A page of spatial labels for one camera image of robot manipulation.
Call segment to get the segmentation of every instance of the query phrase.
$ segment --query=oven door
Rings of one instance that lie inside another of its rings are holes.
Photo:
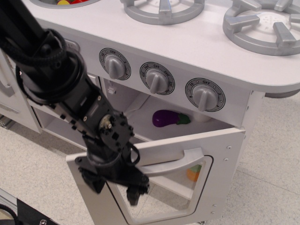
[[[86,153],[67,156],[67,163],[95,224],[183,225],[221,215],[244,136],[232,127],[135,144],[137,167],[151,181],[135,207],[125,187],[108,182],[97,195],[84,183],[74,160]],[[191,178],[197,166],[198,178]]]
[[[13,67],[13,62],[0,51],[0,114],[40,133],[38,120],[17,85]]]

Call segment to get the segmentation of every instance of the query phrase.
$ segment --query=oven door handle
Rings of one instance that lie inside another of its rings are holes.
[[[0,92],[7,97],[11,97],[15,94],[13,88],[9,84],[4,84],[5,75],[10,73],[12,72],[9,70],[7,59],[5,58],[3,51],[0,50]]]
[[[203,157],[201,148],[188,149],[184,150],[184,157],[179,160],[136,167],[149,177],[162,176],[199,164]]]

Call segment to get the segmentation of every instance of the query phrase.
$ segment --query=orange toy food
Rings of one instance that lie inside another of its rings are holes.
[[[189,178],[191,181],[196,182],[198,180],[200,170],[201,170],[201,165],[195,165],[187,169],[187,178]]]

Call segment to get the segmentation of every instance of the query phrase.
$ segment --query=sink basin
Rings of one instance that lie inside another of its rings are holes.
[[[100,0],[88,0],[85,2],[71,4],[71,5],[57,5],[58,2],[57,0],[30,0],[30,1],[38,6],[45,7],[45,8],[75,8],[75,7],[86,6]]]

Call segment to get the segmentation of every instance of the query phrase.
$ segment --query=open oven door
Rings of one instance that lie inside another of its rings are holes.
[[[86,153],[67,156],[67,163],[96,225],[183,225],[221,215],[244,136],[244,130],[233,127],[135,144],[141,155],[137,167],[154,186],[135,207],[124,187],[108,182],[97,195],[85,184],[75,159]],[[187,169],[197,165],[199,177],[191,181]],[[161,202],[174,206],[162,210]]]

